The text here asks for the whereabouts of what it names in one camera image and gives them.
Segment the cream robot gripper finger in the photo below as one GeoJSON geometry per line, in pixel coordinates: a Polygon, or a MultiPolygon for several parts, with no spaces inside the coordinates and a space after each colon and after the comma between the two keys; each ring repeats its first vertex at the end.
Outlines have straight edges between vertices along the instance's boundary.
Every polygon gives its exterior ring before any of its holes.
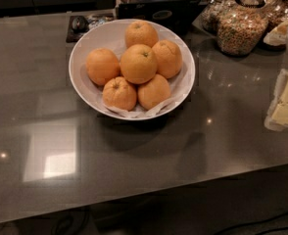
{"type": "Polygon", "coordinates": [[[288,128],[288,70],[280,71],[276,79],[273,99],[268,108],[264,126],[273,131],[288,128]]]}

